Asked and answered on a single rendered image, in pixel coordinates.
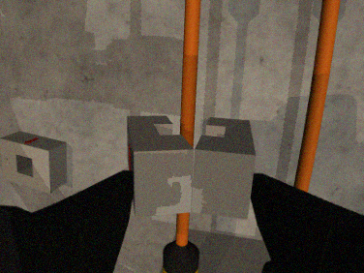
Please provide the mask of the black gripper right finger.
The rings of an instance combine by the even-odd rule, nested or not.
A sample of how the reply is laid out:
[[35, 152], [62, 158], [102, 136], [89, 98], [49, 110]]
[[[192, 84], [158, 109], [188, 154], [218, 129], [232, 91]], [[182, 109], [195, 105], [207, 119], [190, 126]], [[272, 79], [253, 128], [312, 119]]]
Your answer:
[[364, 273], [364, 215], [254, 174], [251, 201], [276, 273]]

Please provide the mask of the beige square block with square hole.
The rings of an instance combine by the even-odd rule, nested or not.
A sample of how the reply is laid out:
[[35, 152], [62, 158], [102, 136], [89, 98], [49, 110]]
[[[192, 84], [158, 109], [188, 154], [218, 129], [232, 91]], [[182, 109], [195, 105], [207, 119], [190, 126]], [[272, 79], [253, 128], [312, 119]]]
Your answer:
[[67, 182], [67, 142], [18, 131], [0, 137], [3, 179], [51, 194]]

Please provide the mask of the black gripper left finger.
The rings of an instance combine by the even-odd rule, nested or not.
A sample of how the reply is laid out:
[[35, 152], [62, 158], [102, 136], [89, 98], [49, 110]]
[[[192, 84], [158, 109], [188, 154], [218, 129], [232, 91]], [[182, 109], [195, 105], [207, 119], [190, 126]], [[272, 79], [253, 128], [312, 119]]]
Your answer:
[[0, 273], [113, 273], [133, 197], [123, 170], [32, 213], [0, 205]]

